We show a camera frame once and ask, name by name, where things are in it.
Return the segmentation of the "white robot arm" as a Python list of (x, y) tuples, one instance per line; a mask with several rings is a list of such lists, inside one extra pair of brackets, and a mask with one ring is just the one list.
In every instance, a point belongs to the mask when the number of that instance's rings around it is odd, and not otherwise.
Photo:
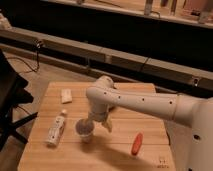
[(115, 89), (108, 76), (93, 82), (86, 89), (86, 97), (89, 117), (97, 122), (108, 118), (110, 106), (119, 106), (190, 127), (187, 171), (213, 171), (213, 97), (123, 91)]

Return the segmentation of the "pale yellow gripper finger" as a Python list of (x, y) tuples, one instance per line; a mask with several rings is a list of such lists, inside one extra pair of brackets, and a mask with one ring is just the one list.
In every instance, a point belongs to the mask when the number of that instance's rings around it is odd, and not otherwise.
[(112, 121), (111, 121), (110, 119), (107, 119), (106, 121), (104, 121), (104, 122), (102, 123), (102, 126), (103, 126), (104, 128), (106, 128), (106, 129), (108, 130), (109, 133), (112, 132)]

